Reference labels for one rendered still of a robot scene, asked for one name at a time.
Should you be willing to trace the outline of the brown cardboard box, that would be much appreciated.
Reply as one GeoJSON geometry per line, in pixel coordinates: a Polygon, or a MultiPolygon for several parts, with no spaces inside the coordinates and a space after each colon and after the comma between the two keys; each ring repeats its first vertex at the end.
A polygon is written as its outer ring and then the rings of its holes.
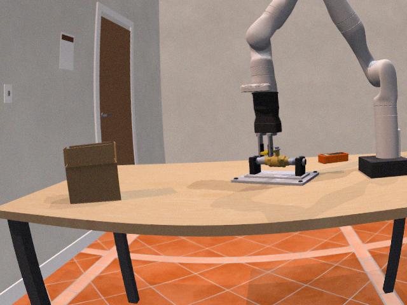
{"type": "Polygon", "coordinates": [[[115,143],[114,155],[111,142],[69,146],[63,151],[70,204],[121,200],[115,143]]]}

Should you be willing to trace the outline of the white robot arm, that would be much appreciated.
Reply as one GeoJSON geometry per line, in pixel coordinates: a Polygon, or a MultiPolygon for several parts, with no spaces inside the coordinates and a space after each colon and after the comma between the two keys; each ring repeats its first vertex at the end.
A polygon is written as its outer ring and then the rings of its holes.
{"type": "MultiPolygon", "coordinates": [[[[269,40],[290,16],[298,0],[273,0],[248,29],[246,41],[251,51],[251,76],[275,75],[269,40]]],[[[376,158],[401,157],[400,129],[397,122],[397,76],[390,60],[371,55],[363,23],[347,0],[323,0],[329,16],[356,55],[368,81],[380,87],[373,99],[376,158]]]]}

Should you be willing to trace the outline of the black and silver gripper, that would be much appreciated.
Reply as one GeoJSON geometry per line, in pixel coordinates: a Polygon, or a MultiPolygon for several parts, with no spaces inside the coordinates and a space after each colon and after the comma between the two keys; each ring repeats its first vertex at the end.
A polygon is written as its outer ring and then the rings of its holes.
{"type": "Polygon", "coordinates": [[[242,85],[241,92],[252,92],[255,121],[254,133],[258,137],[258,154],[264,151],[263,136],[268,136],[268,157],[273,156],[273,137],[282,132],[279,118],[277,83],[273,75],[252,76],[251,85],[242,85]],[[265,109],[265,110],[264,110],[265,109]]]}

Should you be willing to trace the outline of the orange rectangular block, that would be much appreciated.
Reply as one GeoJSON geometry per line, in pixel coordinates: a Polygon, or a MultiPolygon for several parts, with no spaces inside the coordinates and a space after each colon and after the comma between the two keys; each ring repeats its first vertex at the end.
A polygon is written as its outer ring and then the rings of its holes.
{"type": "Polygon", "coordinates": [[[334,152],[334,153],[319,154],[318,155],[318,162],[319,163],[326,164],[326,163],[336,163],[336,162],[342,162],[342,161],[348,161],[348,153],[334,152]],[[328,155],[328,156],[325,156],[325,155],[328,155]]]}

